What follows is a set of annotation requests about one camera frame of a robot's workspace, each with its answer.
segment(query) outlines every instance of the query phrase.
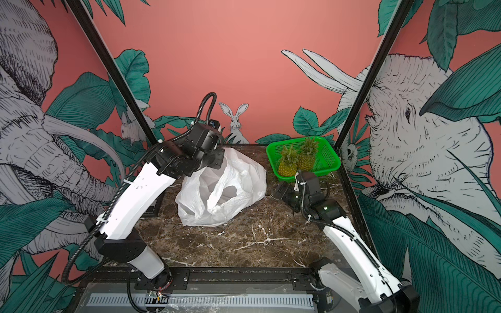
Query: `green plastic basket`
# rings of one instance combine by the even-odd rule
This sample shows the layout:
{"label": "green plastic basket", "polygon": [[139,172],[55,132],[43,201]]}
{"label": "green plastic basket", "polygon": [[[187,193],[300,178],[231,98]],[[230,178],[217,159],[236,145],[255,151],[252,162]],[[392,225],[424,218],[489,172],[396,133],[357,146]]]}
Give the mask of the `green plastic basket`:
{"label": "green plastic basket", "polygon": [[[272,165],[273,172],[280,181],[286,181],[289,183],[295,181],[294,176],[284,177],[278,173],[280,159],[282,157],[280,153],[283,151],[284,146],[289,147],[289,145],[292,144],[294,149],[299,152],[305,140],[306,137],[277,141],[270,143],[268,147],[266,147],[266,154],[268,154],[268,159]],[[332,149],[329,142],[325,140],[325,138],[319,136],[314,136],[314,140],[318,142],[318,153],[315,158],[315,165],[313,165],[312,172],[317,176],[325,176],[332,171],[338,170],[341,166],[341,160],[336,152],[334,152],[334,149]]]}

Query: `brown marble surface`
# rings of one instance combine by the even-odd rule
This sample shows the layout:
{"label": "brown marble surface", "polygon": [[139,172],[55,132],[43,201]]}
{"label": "brown marble surface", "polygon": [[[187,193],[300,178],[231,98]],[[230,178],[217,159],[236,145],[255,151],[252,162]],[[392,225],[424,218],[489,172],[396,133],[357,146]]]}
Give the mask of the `brown marble surface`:
{"label": "brown marble surface", "polygon": [[[171,266],[299,267],[325,256],[347,266],[335,245],[314,224],[282,201],[270,197],[278,184],[262,146],[233,146],[267,170],[264,199],[242,210],[227,224],[217,227],[183,226],[174,199],[181,180],[166,191],[156,218],[138,221],[144,240]],[[348,211],[337,173],[321,178],[331,186],[330,196]]]}

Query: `elephant ear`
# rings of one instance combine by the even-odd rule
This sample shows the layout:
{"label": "elephant ear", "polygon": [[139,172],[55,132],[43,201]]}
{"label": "elephant ear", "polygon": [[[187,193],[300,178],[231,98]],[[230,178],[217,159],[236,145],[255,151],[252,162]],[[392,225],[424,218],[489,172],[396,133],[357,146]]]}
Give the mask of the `elephant ear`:
{"label": "elephant ear", "polygon": [[0,12],[0,65],[19,91],[40,106],[52,85],[56,41],[29,1],[1,1]]}

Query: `rabbit illustration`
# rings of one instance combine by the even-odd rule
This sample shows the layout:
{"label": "rabbit illustration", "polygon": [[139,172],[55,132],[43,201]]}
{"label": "rabbit illustration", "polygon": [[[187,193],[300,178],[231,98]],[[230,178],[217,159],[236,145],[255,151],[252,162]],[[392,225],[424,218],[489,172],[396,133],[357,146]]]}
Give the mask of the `rabbit illustration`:
{"label": "rabbit illustration", "polygon": [[238,117],[247,110],[249,105],[247,103],[244,103],[239,106],[235,115],[233,115],[233,111],[229,108],[229,106],[227,106],[223,102],[219,102],[219,105],[221,106],[222,111],[226,115],[231,117],[231,124],[229,125],[231,128],[231,133],[229,138],[235,137],[235,139],[233,139],[233,143],[249,143],[249,141],[240,132],[242,124],[240,124],[240,122],[238,121]]}

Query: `black cable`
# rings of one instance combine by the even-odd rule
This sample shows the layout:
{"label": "black cable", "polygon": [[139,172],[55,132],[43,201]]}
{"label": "black cable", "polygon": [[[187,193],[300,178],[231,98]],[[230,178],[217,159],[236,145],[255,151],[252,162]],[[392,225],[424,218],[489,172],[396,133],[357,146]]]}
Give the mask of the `black cable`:
{"label": "black cable", "polygon": [[[212,111],[212,108],[214,107],[214,104],[216,103],[216,94],[214,92],[209,92],[208,94],[205,95],[205,97],[203,97],[202,102],[200,102],[200,106],[198,106],[198,112],[196,113],[196,117],[193,121],[194,125],[198,123],[198,121],[200,121],[200,116],[202,116],[203,107],[205,106],[205,103],[207,102],[207,100],[209,100],[210,97],[212,97],[212,103],[210,104],[210,108],[209,111],[207,112],[207,117],[206,117],[207,120],[210,120],[210,113]],[[191,133],[192,129],[193,127],[190,127],[187,131],[185,131],[181,135],[172,138],[170,141],[176,141],[186,137],[189,133]]]}
{"label": "black cable", "polygon": [[376,268],[379,268],[378,262],[372,256],[372,254],[369,252],[369,250],[365,247],[365,245],[363,244],[363,242],[360,241],[360,239],[358,239],[358,238],[353,239],[355,237],[355,235],[352,234],[349,230],[347,230],[347,229],[345,229],[345,228],[343,228],[341,226],[338,226],[338,225],[336,225],[336,224],[334,224],[332,222],[321,221],[321,220],[314,219],[314,218],[311,218],[311,217],[308,218],[308,216],[306,214],[306,208],[304,206],[305,194],[306,194],[306,188],[305,188],[305,186],[303,186],[303,194],[301,196],[301,201],[300,201],[301,214],[303,215],[303,218],[306,219],[306,220],[308,220],[308,221],[310,221],[310,222],[319,224],[319,225],[324,225],[324,226],[332,227],[332,228],[337,229],[338,231],[346,234],[352,241],[355,241],[355,243],[357,244],[357,246],[360,247],[360,249],[362,249],[362,252],[364,252],[364,254],[369,258],[369,260],[371,261],[371,263]]}
{"label": "black cable", "polygon": [[210,122],[210,114],[212,113],[212,109],[214,108],[214,104],[216,104],[216,93],[215,92],[209,92],[207,96],[212,97],[212,102],[210,103],[209,110],[207,111],[207,115],[205,116],[205,123],[209,125]]}
{"label": "black cable", "polygon": [[145,310],[141,309],[140,307],[137,306],[136,303],[134,303],[134,299],[132,298],[132,294],[130,292],[130,274],[131,274],[131,272],[132,272],[132,269],[130,269],[130,271],[127,275],[127,283],[126,283],[126,285],[127,285],[127,298],[129,298],[129,303],[132,306],[132,308],[134,310],[136,310],[137,312],[148,313],[149,311],[145,311]]}
{"label": "black cable", "polygon": [[[137,168],[141,165],[141,163],[144,161],[144,159],[155,149],[155,147],[158,145],[158,143],[154,144],[153,146],[151,146],[142,156],[141,158],[139,159],[139,161],[136,163],[136,165],[134,165],[134,167],[132,168],[132,170],[130,170],[129,172],[129,175],[127,175],[125,177],[126,180],[131,180],[132,179],[132,176],[134,175],[134,173],[136,172]],[[128,186],[128,184],[126,183],[122,183],[120,185],[120,187],[118,188],[117,192],[115,193],[115,195],[113,196],[113,199],[111,200],[110,202],[110,205],[108,206],[108,209],[104,212],[103,214],[103,220],[107,220],[108,217],[110,216],[111,212],[113,211],[113,208],[115,207],[115,204],[117,203],[117,200],[118,198],[120,198],[120,196],[122,195],[122,193],[125,191],[125,188]],[[89,235],[87,236],[87,238],[85,238],[84,242],[82,242],[82,244],[77,248],[77,250],[75,251],[75,253],[73,253],[73,255],[71,256],[71,258],[68,260],[68,263],[66,264],[64,270],[63,270],[63,274],[61,276],[61,282],[66,285],[66,286],[69,286],[69,285],[73,285],[73,284],[76,284],[80,281],[82,281],[83,279],[87,278],[90,274],[94,273],[95,271],[97,271],[101,266],[103,266],[104,264],[106,264],[107,262],[109,262],[110,260],[108,258],[104,258],[99,264],[97,264],[96,266],[88,269],[84,274],[82,274],[81,276],[79,276],[78,278],[76,279],[72,279],[72,280],[69,280],[69,276],[70,276],[70,271],[71,271],[71,268],[73,267],[73,264],[75,264],[75,261],[77,260],[77,257],[80,255],[80,253],[82,252],[82,250],[84,249],[84,247],[92,240],[92,238],[98,233],[99,229],[101,229],[101,227],[104,225],[105,222],[103,221],[100,221],[96,224],[96,226],[94,226],[94,228],[92,229],[92,231],[89,233]]]}

